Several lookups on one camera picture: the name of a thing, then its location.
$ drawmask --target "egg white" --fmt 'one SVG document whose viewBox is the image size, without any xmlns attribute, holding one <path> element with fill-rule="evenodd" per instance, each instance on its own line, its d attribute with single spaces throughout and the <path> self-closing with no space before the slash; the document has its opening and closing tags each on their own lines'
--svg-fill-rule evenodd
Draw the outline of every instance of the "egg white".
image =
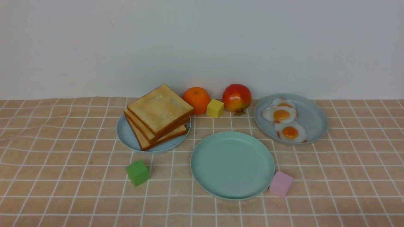
<svg viewBox="0 0 404 227">
<path fill-rule="evenodd" d="M 288 139 L 283 135 L 283 133 L 282 133 L 283 129 L 288 126 L 291 126 L 295 129 L 297 129 L 297 131 L 299 132 L 299 135 L 295 139 Z M 292 122 L 289 124 L 275 123 L 274 128 L 275 128 L 276 133 L 278 134 L 278 137 L 283 141 L 292 142 L 292 143 L 305 143 L 307 141 L 306 130 L 297 122 Z"/>
<path fill-rule="evenodd" d="M 289 112 L 289 117 L 284 119 L 284 120 L 277 120 L 274 118 L 274 113 L 277 110 L 286 110 Z M 287 124 L 287 123 L 292 123 L 296 117 L 297 117 L 297 112 L 295 109 L 287 107 L 287 106 L 270 106 L 266 108 L 265 110 L 262 111 L 262 117 L 270 122 L 275 122 L 275 123 L 280 123 L 280 124 Z"/>
<path fill-rule="evenodd" d="M 278 106 L 279 104 L 282 104 L 282 103 L 286 103 L 289 106 L 291 106 L 293 109 L 296 109 L 296 105 L 292 101 L 286 100 L 285 98 L 274 99 L 272 101 L 271 106 Z"/>
</svg>

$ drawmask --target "apple stem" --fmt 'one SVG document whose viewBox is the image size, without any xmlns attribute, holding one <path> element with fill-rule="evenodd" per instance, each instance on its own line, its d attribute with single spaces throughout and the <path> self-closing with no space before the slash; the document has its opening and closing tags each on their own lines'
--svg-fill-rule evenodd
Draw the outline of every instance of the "apple stem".
<svg viewBox="0 0 404 227">
<path fill-rule="evenodd" d="M 237 110 L 236 112 L 235 112 L 235 116 L 241 116 L 241 115 L 243 115 L 243 114 L 246 114 L 246 112 L 244 112 L 244 110 L 243 109 L 239 109 L 239 110 Z"/>
</svg>

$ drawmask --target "fried egg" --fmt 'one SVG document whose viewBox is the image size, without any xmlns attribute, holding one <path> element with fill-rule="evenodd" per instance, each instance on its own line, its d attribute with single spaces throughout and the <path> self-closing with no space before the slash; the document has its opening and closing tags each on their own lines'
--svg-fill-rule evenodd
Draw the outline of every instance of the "fried egg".
<svg viewBox="0 0 404 227">
<path fill-rule="evenodd" d="M 270 106 L 262 111 L 262 117 L 270 122 L 287 124 L 296 119 L 297 112 L 295 109 L 286 106 Z"/>
<path fill-rule="evenodd" d="M 286 142 L 305 143 L 307 142 L 307 134 L 304 128 L 296 123 L 277 124 L 274 125 L 278 137 Z"/>
<path fill-rule="evenodd" d="M 286 100 L 285 98 L 274 99 L 272 101 L 271 106 L 279 106 L 279 107 L 286 106 L 286 107 L 296 109 L 296 105 L 292 101 Z"/>
</svg>

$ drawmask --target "toast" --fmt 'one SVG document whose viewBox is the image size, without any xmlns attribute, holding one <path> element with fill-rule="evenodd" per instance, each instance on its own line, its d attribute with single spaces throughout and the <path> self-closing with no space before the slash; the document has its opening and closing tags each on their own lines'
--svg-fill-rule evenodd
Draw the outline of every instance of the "toast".
<svg viewBox="0 0 404 227">
<path fill-rule="evenodd" d="M 127 106 L 149 131 L 161 137 L 182 119 L 194 113 L 194 108 L 166 84 Z"/>
<path fill-rule="evenodd" d="M 127 122 L 129 123 L 129 126 L 132 129 L 133 134 L 135 135 L 135 137 L 139 143 L 140 150 L 142 150 L 142 151 L 147 151 L 150 148 L 153 148 L 161 143 L 164 143 L 170 139 L 185 135 L 187 133 L 187 128 L 184 125 L 181 125 L 180 127 L 174 129 L 172 132 L 170 132 L 167 135 L 158 139 L 156 142 L 149 143 L 147 141 L 147 139 L 143 136 L 143 134 L 139 131 L 139 129 L 137 129 L 135 127 L 135 125 L 132 123 L 132 121 L 126 116 L 126 113 L 125 113 L 125 118 L 126 118 Z"/>
<path fill-rule="evenodd" d="M 125 108 L 124 114 L 125 114 L 126 119 L 129 119 L 133 123 L 133 125 L 142 133 L 144 138 L 150 144 L 156 142 L 157 140 L 159 140 L 161 137 L 164 136 L 164 135 L 155 136 L 141 121 L 139 121 L 139 119 L 134 117 L 133 114 L 127 108 Z M 187 122 L 189 122 L 189 117 L 182 119 L 177 124 L 175 124 L 173 127 L 170 127 L 170 129 L 168 129 L 167 131 L 171 132 L 174 129 L 180 127 L 181 125 L 186 124 Z"/>
</svg>

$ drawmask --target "green block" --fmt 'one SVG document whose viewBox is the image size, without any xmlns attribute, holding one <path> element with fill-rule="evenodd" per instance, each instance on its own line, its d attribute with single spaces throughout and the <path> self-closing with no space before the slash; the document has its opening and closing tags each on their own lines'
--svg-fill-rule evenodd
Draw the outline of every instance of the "green block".
<svg viewBox="0 0 404 227">
<path fill-rule="evenodd" d="M 126 167 L 126 172 L 132 182 L 137 187 L 150 179 L 149 170 L 144 165 L 142 160 L 134 162 Z"/>
</svg>

